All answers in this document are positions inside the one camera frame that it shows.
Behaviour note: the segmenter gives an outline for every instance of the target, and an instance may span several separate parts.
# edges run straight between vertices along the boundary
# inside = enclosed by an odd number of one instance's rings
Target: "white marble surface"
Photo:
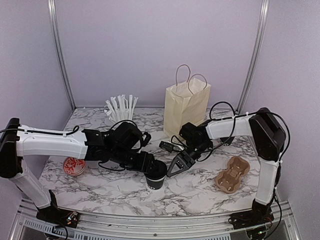
[[[226,110],[216,111],[225,116]],[[175,153],[160,149],[163,133],[163,108],[138,108],[133,120],[141,131],[148,131],[152,139],[144,151],[155,159],[170,165]],[[106,131],[111,122],[101,108],[76,109],[66,130],[75,125],[80,129]],[[250,163],[249,173],[242,178],[239,190],[226,194],[215,186],[214,178],[227,168],[232,156],[240,156]],[[246,137],[236,137],[231,146],[223,146],[204,162],[191,169],[166,178],[159,190],[146,187],[143,173],[114,172],[98,167],[97,162],[87,162],[84,173],[68,176],[62,169],[65,157],[51,156],[40,182],[53,190],[58,205],[75,210],[127,216],[195,216],[248,209],[256,195],[260,164]],[[113,166],[108,162],[106,167]]]

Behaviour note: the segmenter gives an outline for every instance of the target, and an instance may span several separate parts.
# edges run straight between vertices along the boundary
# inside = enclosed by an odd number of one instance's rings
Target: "cup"
[[[85,168],[86,161],[83,159],[67,157],[63,162],[64,172],[73,177],[81,175],[85,171]]]
[[[145,179],[148,187],[157,190],[162,187],[167,174],[167,165],[163,161],[154,160],[150,173],[145,173]]]

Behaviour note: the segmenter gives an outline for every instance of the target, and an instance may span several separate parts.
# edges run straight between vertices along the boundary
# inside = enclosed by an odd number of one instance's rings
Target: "aluminum frame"
[[[293,213],[288,201],[283,201],[280,205],[282,219],[286,223],[290,223],[290,226],[286,226],[288,232],[290,231],[290,240],[300,240],[296,225],[293,224]],[[271,208],[275,218],[274,223],[276,223],[280,218],[280,209],[276,203],[272,204]],[[235,212],[181,217],[149,217],[79,211],[81,215],[78,226],[77,228],[68,228],[68,233],[70,240],[207,240],[263,226],[260,224],[234,230],[228,219],[230,214]],[[33,202],[22,199],[9,239],[19,240],[24,227],[55,236],[65,234],[61,228],[52,232],[54,224],[36,219],[36,214],[37,209]]]
[[[67,68],[66,68],[66,64],[63,56],[60,35],[59,35],[59,28],[58,28],[58,20],[57,20],[57,14],[56,14],[55,0],[48,0],[48,8],[49,8],[49,17],[50,17],[53,41],[54,41],[56,55],[58,58],[59,68],[60,68],[60,72],[63,80],[63,85],[65,88],[65,92],[66,92],[66,96],[67,96],[70,108],[72,109],[72,111],[74,111],[76,109],[76,103],[72,94],[72,90],[71,90],[71,86],[70,86],[70,82],[67,74]]]
[[[241,113],[244,108],[244,105],[246,103],[248,93],[250,90],[250,86],[254,77],[258,56],[261,51],[261,47],[262,47],[262,43],[265,35],[268,10],[269,10],[269,0],[262,0],[260,18],[259,18],[253,53],[252,53],[249,69],[245,78],[242,93],[241,93],[238,105],[236,107],[236,111],[238,113]]]

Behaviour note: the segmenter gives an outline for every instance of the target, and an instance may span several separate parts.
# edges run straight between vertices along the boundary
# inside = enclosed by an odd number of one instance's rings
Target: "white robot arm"
[[[286,133],[276,118],[270,114],[269,109],[261,108],[254,115],[207,120],[199,126],[188,122],[182,126],[179,135],[186,140],[187,147],[171,162],[167,172],[168,177],[187,171],[203,153],[210,153],[216,149],[211,140],[236,136],[253,137],[261,166],[257,193],[252,203],[252,211],[236,213],[234,216],[249,220],[244,224],[237,220],[236,224],[233,224],[236,221],[231,223],[236,229],[264,223],[268,218],[273,219],[270,205],[274,200],[275,185],[280,177],[280,158],[284,150]]]
[[[0,177],[7,178],[24,192],[38,209],[37,218],[76,227],[78,218],[72,211],[58,208],[55,195],[45,189],[29,170],[24,156],[66,156],[85,161],[113,161],[122,168],[143,173],[154,173],[157,164],[154,156],[145,151],[151,136],[142,133],[136,125],[123,121],[115,130],[100,132],[84,129],[78,131],[55,131],[20,125],[12,118],[0,139]],[[139,149],[132,149],[140,142]]]

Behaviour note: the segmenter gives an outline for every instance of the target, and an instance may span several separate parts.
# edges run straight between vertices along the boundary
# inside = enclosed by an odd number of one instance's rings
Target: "red patterned lid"
[[[64,160],[63,170],[70,176],[78,176],[82,174],[86,167],[86,161],[83,159],[76,159],[74,157],[68,157]]]

